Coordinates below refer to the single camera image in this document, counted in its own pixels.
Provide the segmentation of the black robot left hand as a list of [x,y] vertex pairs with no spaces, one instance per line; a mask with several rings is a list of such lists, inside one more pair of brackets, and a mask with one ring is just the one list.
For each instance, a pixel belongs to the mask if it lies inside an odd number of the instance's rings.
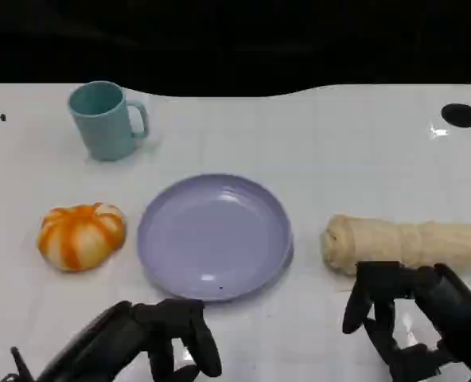
[[113,381],[146,353],[154,381],[218,377],[222,363],[200,300],[157,304],[122,301],[83,328],[39,375],[39,381]]

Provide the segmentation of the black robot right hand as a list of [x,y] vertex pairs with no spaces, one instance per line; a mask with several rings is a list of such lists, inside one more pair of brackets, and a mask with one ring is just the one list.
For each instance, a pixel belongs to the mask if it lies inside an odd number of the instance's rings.
[[[393,337],[395,300],[412,299],[440,334],[436,349],[423,343],[401,349]],[[364,327],[394,381],[422,381],[449,363],[471,370],[471,290],[445,264],[408,268],[394,261],[364,261],[344,311],[342,331]]]

